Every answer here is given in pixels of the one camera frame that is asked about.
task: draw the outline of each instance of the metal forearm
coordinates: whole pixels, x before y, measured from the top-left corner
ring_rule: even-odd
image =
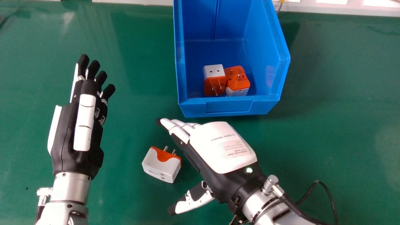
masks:
[[[52,188],[38,190],[36,225],[87,225],[90,176],[80,173],[56,174]]]

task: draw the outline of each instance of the white adapter body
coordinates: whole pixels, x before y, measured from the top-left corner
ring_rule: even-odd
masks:
[[[173,183],[181,168],[181,158],[164,150],[151,146],[142,161],[145,173],[159,180]]]

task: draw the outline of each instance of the robotic hand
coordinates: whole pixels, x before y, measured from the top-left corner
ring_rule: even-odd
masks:
[[[266,177],[262,173],[253,149],[227,122],[200,125],[162,118],[156,123],[168,131],[204,179],[168,208],[171,215],[216,199],[228,204],[234,214],[231,224],[325,225],[305,215],[298,207],[315,184],[321,182],[314,182],[303,199],[294,203],[279,186],[276,176]],[[337,224],[332,200],[331,204]]]
[[[36,225],[88,224],[89,187],[103,163],[100,148],[107,118],[107,102],[115,91],[109,84],[103,91],[107,74],[100,64],[83,54],[75,66],[70,103],[56,106],[47,150],[55,176],[52,188],[40,188]]]

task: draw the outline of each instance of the green tabletop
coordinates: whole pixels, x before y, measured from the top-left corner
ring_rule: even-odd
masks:
[[[340,224],[400,223],[400,19],[281,13],[292,62],[281,101],[262,116],[185,119],[177,104],[171,7],[0,1],[0,224],[31,225],[52,186],[47,136],[69,100],[76,60],[99,60],[117,91],[104,125],[90,225],[228,224],[211,202],[169,216],[200,175],[186,159],[174,184],[145,174],[148,148],[176,148],[154,123],[228,121],[295,200],[316,179]],[[333,222],[321,187],[302,208]]]

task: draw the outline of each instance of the silver knob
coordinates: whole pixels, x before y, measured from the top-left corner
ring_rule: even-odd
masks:
[[[279,182],[279,179],[275,175],[269,175],[267,177],[267,180],[265,181],[264,185],[261,188],[261,193],[264,195],[269,195],[271,192],[272,186],[274,186],[278,182]]]

